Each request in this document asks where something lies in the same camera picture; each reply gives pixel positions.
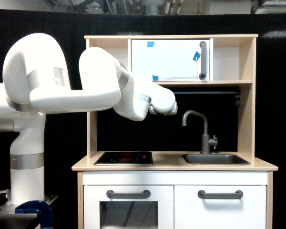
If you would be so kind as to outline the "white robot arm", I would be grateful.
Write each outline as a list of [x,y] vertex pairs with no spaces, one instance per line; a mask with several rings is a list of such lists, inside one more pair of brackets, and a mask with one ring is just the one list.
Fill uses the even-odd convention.
[[132,73],[107,51],[92,47],[79,58],[81,90],[72,90],[64,53],[44,33],[18,40],[8,51],[0,83],[0,132],[17,132],[10,146],[8,201],[44,200],[44,129],[47,114],[115,112],[133,121],[177,111],[169,89]]

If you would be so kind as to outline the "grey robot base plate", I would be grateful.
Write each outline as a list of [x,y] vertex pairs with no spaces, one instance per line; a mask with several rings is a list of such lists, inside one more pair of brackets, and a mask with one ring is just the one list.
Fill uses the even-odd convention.
[[6,202],[0,206],[0,219],[32,219],[41,214],[42,210],[51,211],[50,204],[57,199],[57,195],[45,195],[43,201],[28,201],[21,205]]

